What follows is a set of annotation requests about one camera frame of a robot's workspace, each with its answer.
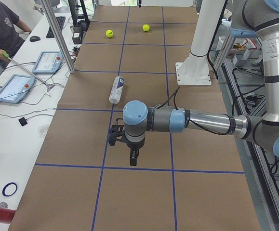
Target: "blue ring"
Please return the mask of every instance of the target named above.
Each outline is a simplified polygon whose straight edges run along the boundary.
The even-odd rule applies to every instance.
[[[5,190],[6,190],[6,188],[9,187],[10,185],[15,185],[16,188],[15,188],[15,191],[14,191],[12,194],[7,195],[7,194],[5,194]],[[8,183],[7,185],[5,185],[5,186],[3,187],[3,189],[2,189],[2,195],[4,195],[4,196],[13,196],[13,195],[17,192],[17,189],[18,189],[18,186],[17,186],[17,184],[16,184],[15,182]]]

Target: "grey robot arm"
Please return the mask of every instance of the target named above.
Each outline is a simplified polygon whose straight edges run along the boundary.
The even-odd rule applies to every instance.
[[[131,101],[123,110],[124,125],[118,121],[109,131],[109,144],[124,142],[130,147],[130,165],[137,164],[146,131],[182,132],[201,129],[218,135],[234,135],[279,157],[279,0],[235,0],[232,35],[259,36],[263,41],[266,114],[263,117],[230,116],[174,107],[147,107]]]

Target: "white bottle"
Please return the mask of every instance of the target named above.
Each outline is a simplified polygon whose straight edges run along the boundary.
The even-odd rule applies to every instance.
[[[121,76],[117,76],[115,78],[114,84],[112,85],[111,93],[109,96],[109,101],[111,103],[119,103],[122,94],[123,84],[124,79]]]

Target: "green ball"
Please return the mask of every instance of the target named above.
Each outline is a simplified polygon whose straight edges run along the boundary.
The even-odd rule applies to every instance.
[[[143,25],[143,31],[148,32],[150,30],[150,26],[148,24]]]
[[[111,38],[111,37],[113,37],[114,36],[114,32],[112,31],[112,30],[107,30],[106,31],[106,36],[107,36],[107,38]]]

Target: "blue and white device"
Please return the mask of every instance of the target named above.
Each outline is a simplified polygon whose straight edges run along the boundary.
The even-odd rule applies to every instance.
[[[30,91],[34,76],[13,75],[0,89],[0,102],[19,103]]]
[[[59,51],[42,51],[34,65],[32,73],[47,75],[56,73],[63,61],[62,53]]]

